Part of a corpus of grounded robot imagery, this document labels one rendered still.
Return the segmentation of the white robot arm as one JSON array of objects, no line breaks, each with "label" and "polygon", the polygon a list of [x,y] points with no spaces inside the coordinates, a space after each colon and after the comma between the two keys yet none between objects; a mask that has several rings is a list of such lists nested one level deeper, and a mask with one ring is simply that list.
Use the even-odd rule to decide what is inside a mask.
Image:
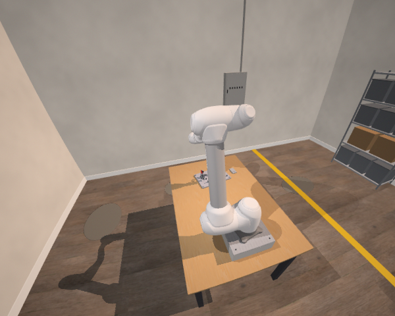
[{"label": "white robot arm", "polygon": [[254,118],[255,109],[247,104],[206,107],[191,115],[188,135],[191,144],[205,144],[210,202],[199,218],[202,231],[208,235],[235,231],[243,244],[263,232],[258,226],[261,207],[252,197],[234,205],[227,201],[224,141],[228,132],[247,127]]}]

